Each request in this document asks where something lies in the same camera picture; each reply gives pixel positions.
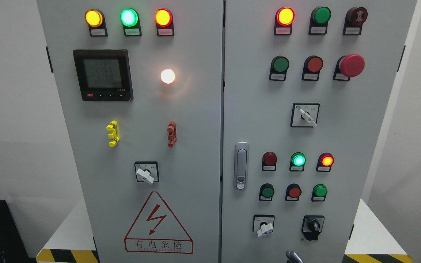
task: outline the green indicator light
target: green indicator light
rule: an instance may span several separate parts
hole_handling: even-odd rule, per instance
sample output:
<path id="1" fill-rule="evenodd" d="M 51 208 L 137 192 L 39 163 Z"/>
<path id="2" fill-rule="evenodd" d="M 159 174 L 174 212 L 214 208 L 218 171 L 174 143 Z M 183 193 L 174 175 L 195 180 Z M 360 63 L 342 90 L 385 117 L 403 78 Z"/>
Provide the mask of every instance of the green indicator light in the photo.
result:
<path id="1" fill-rule="evenodd" d="M 264 196 L 265 198 L 270 198 L 274 195 L 274 189 L 272 188 L 264 188 L 262 190 L 262 196 Z"/>
<path id="2" fill-rule="evenodd" d="M 123 25 L 125 25 L 127 27 L 133 27 L 139 21 L 139 16 L 131 8 L 126 8 L 126 9 L 122 10 L 120 18 L 121 18 L 121 21 L 122 21 Z"/>
<path id="3" fill-rule="evenodd" d="M 304 165 L 304 162 L 306 161 L 306 159 L 304 158 L 303 153 L 296 153 L 293 157 L 292 157 L 292 163 L 296 166 L 302 166 Z"/>
<path id="4" fill-rule="evenodd" d="M 316 24 L 324 25 L 331 19 L 331 10 L 327 7 L 318 7 L 314 10 L 312 18 Z"/>
<path id="5" fill-rule="evenodd" d="M 287 58 L 279 57 L 278 59 L 276 59 L 276 61 L 274 61 L 274 69 L 277 72 L 284 72 L 288 68 L 289 68 L 289 60 L 287 60 Z"/>
<path id="6" fill-rule="evenodd" d="M 313 188 L 313 193 L 317 197 L 325 197 L 327 195 L 327 188 L 323 184 L 318 184 Z"/>

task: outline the black selector switch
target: black selector switch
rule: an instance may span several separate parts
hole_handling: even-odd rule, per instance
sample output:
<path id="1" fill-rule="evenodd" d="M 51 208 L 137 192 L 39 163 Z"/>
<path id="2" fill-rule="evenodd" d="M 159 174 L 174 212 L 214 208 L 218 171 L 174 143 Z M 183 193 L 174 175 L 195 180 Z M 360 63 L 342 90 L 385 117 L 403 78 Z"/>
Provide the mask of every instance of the black selector switch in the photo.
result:
<path id="1" fill-rule="evenodd" d="M 303 217 L 301 232 L 308 241 L 318 240 L 319 234 L 323 230 L 324 216 L 308 215 Z"/>

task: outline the meter display screen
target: meter display screen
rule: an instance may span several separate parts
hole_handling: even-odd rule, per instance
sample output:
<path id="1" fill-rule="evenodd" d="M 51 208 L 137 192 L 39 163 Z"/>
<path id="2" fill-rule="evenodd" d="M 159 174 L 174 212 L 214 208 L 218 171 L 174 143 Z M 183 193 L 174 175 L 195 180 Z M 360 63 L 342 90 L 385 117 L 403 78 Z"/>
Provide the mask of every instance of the meter display screen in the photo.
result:
<path id="1" fill-rule="evenodd" d="M 118 60 L 84 60 L 89 88 L 121 88 Z"/>
<path id="2" fill-rule="evenodd" d="M 72 54 L 82 100 L 129 102 L 133 99 L 127 50 L 76 49 Z"/>

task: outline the high voltage warning triangle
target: high voltage warning triangle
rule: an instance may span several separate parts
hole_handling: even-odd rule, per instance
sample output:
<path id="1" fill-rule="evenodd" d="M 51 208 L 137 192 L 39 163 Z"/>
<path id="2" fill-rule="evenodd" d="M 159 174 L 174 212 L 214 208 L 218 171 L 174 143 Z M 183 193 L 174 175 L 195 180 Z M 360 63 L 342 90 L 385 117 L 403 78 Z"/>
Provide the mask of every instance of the high voltage warning triangle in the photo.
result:
<path id="1" fill-rule="evenodd" d="M 194 243 L 159 193 L 153 191 L 124 237 L 128 252 L 192 254 Z"/>

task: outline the yellow indicator light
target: yellow indicator light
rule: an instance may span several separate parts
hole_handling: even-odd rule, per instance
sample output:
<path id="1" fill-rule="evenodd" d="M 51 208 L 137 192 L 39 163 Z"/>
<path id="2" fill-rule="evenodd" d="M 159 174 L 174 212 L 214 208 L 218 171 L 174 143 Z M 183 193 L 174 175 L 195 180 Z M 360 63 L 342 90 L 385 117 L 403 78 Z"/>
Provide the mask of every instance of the yellow indicator light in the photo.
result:
<path id="1" fill-rule="evenodd" d="M 155 22 L 161 27 L 167 27 L 172 23 L 173 16 L 170 10 L 160 8 L 155 12 Z"/>
<path id="2" fill-rule="evenodd" d="M 290 7 L 282 7 L 277 12 L 277 22 L 282 26 L 290 25 L 294 18 L 295 18 L 295 12 Z"/>
<path id="3" fill-rule="evenodd" d="M 170 84 L 175 81 L 175 72 L 169 68 L 164 69 L 162 73 L 160 73 L 160 79 L 165 84 Z"/>
<path id="4" fill-rule="evenodd" d="M 96 28 L 103 23 L 103 15 L 100 10 L 89 9 L 86 12 L 86 22 L 89 26 Z"/>

